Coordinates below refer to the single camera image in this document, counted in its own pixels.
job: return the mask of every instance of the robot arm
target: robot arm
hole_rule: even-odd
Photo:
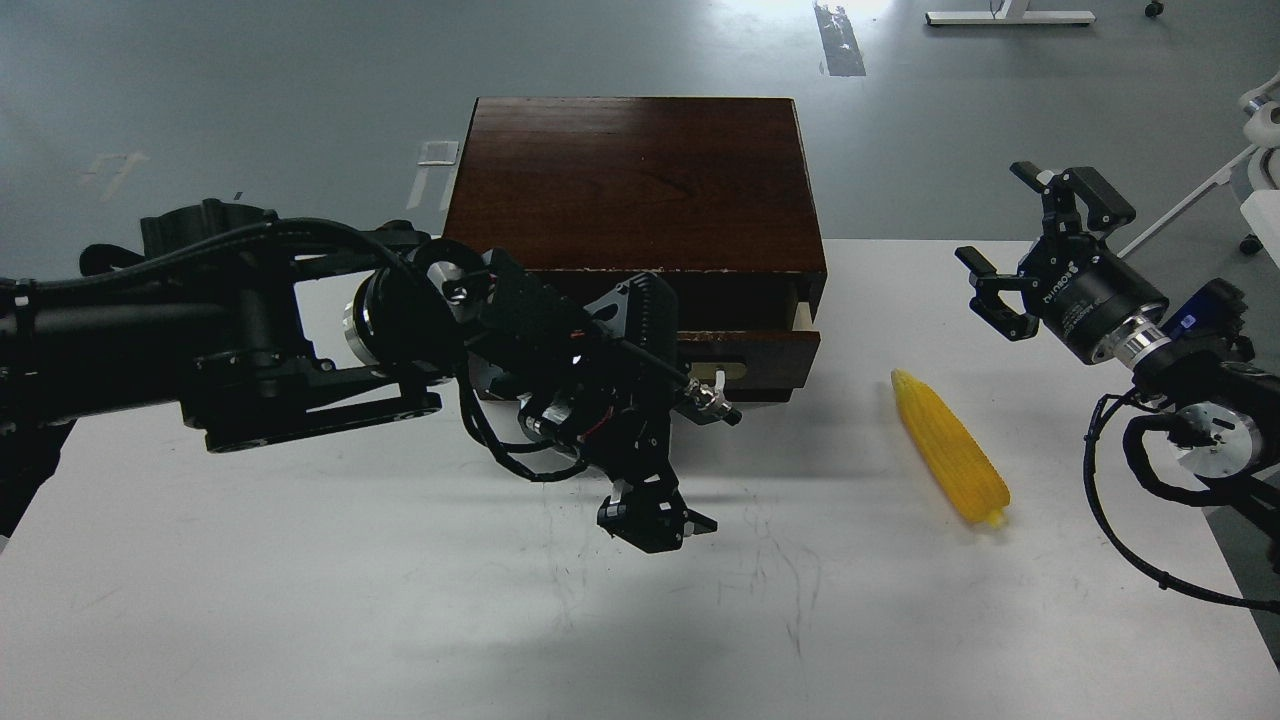
[[[669,415],[736,424],[723,395],[677,366],[676,299],[636,275],[588,307],[500,250],[484,256],[404,222],[376,231],[215,200],[142,220],[145,255],[91,246],[82,279],[0,281],[0,518],[9,534],[81,416],[177,400],[211,452],[434,413],[458,383],[463,425],[539,482],[596,466],[614,482],[598,521],[646,552],[714,520],[687,509],[667,462]],[[320,359],[293,284],[374,272],[344,331],[360,368]],[[522,398],[529,443],[499,441],[472,387]],[[398,397],[333,404],[396,386]],[[573,464],[534,473],[512,454]]]
[[[1243,293],[1215,279],[1166,318],[1169,300],[1106,246],[1107,234],[1132,222],[1134,211],[1102,176],[1093,168],[1041,172],[1030,163],[1011,170],[1041,195],[1043,233],[1014,275],[996,273],[973,247],[956,251],[975,290],[970,307],[1009,340],[1029,338],[1043,323],[1085,365],[1124,364],[1134,389],[1123,400],[1140,398],[1157,410],[1125,432],[1125,455],[1142,486],[1175,502],[1236,507],[1274,548],[1280,493],[1253,475],[1280,462],[1280,378],[1249,364],[1253,347],[1240,334]],[[1088,208],[1083,224],[1076,197]],[[998,299],[1004,291],[1021,293],[1023,313]],[[1092,443],[1106,418],[1100,404],[1087,437],[1087,483]],[[1181,465],[1206,489],[1187,491],[1156,477],[1142,445],[1149,432],[1167,433]],[[1101,516],[1100,523],[1108,529]],[[1169,587],[1189,587],[1162,578]],[[1275,603],[1266,609],[1280,611]]]

